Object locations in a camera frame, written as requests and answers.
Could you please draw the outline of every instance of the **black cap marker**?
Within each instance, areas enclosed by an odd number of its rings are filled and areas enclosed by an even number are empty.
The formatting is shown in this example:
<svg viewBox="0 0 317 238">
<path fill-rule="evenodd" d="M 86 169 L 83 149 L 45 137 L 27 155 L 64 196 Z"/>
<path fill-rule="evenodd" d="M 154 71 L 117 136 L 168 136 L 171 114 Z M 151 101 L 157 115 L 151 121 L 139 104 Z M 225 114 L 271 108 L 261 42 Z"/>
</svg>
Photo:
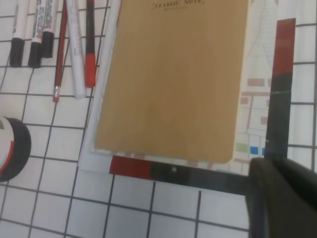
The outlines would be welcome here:
<svg viewBox="0 0 317 238">
<path fill-rule="evenodd" d="M 32 36 L 31 50 L 28 65 L 32 68 L 41 67 L 42 36 L 45 17 L 46 0 L 38 0 L 36 5 L 34 32 Z"/>
<path fill-rule="evenodd" d="M 30 0 L 18 0 L 15 6 L 14 26 L 11 40 L 10 66 L 21 67 L 24 39 Z"/>
</svg>

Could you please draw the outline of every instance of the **kraft paper notebook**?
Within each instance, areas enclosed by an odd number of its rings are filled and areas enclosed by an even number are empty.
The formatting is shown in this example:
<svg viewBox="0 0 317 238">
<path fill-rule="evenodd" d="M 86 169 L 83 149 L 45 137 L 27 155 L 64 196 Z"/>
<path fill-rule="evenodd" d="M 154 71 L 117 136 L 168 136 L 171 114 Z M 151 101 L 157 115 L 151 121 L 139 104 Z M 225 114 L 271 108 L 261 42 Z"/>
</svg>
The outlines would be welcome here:
<svg viewBox="0 0 317 238">
<path fill-rule="evenodd" d="M 95 147 L 228 162 L 247 11 L 248 0 L 123 0 Z"/>
</svg>

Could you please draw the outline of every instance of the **red pencil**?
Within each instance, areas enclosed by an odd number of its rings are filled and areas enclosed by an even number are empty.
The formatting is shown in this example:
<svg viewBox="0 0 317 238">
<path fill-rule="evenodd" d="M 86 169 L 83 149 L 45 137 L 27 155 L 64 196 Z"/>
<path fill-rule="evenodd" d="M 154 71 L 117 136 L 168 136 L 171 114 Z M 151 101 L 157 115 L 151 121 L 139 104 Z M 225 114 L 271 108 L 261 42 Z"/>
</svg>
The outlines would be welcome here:
<svg viewBox="0 0 317 238">
<path fill-rule="evenodd" d="M 86 11 L 86 87 L 93 88 L 96 84 L 95 57 L 95 0 L 87 0 Z"/>
<path fill-rule="evenodd" d="M 66 27 L 67 27 L 67 7 L 66 7 L 66 0 L 64 0 L 63 13 L 61 16 L 61 24 L 60 24 L 60 31 L 59 31 L 57 60 L 56 60 L 56 72 L 55 72 L 55 84 L 54 84 L 54 93 L 53 93 L 53 102 L 55 102 L 55 103 L 57 103 L 59 101 L 61 81 L 62 81 L 62 77 L 63 77 L 62 71 L 63 71 Z"/>
</svg>

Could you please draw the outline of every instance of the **white marker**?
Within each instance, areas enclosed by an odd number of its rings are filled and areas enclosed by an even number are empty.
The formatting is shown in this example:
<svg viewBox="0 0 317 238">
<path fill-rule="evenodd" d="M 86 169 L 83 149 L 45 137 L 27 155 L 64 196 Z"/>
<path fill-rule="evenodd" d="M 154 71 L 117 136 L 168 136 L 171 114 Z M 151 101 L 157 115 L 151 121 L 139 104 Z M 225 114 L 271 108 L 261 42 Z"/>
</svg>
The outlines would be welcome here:
<svg viewBox="0 0 317 238">
<path fill-rule="evenodd" d="M 25 29 L 30 0 L 17 0 L 13 34 L 11 40 L 10 66 L 21 67 L 24 49 Z"/>
<path fill-rule="evenodd" d="M 53 57 L 54 32 L 56 27 L 57 8 L 58 0 L 47 0 L 42 40 L 44 58 Z"/>
<path fill-rule="evenodd" d="M 28 65 L 32 68 L 39 68 L 41 66 L 45 8 L 46 0 L 37 0 L 31 50 L 28 62 Z"/>
<path fill-rule="evenodd" d="M 73 72 L 73 88 L 76 98 L 86 96 L 84 55 L 80 37 L 78 18 L 78 0 L 66 0 L 68 30 L 70 38 L 70 56 Z"/>
</svg>

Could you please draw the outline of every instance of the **marker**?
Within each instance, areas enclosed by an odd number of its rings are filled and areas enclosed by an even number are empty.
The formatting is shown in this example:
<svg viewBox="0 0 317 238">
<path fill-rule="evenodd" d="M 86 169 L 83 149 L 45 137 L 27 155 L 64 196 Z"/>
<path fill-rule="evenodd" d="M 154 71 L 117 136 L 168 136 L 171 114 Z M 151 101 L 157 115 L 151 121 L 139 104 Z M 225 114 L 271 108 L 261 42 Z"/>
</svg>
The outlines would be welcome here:
<svg viewBox="0 0 317 238">
<path fill-rule="evenodd" d="M 39 68 L 41 66 L 45 8 L 46 0 L 37 0 L 31 50 L 28 62 L 28 65 L 32 68 Z"/>
<path fill-rule="evenodd" d="M 10 66 L 21 67 L 24 50 L 26 22 L 30 0 L 18 0 L 15 6 L 13 34 L 11 40 Z"/>
<path fill-rule="evenodd" d="M 86 11 L 86 86 L 93 88 L 96 84 L 95 56 L 95 0 L 87 0 Z"/>
<path fill-rule="evenodd" d="M 66 0 L 73 88 L 76 98 L 86 96 L 83 49 L 78 18 L 78 0 Z"/>
<path fill-rule="evenodd" d="M 58 0 L 47 0 L 42 40 L 44 58 L 53 57 L 54 32 L 56 27 L 57 8 Z"/>
</svg>

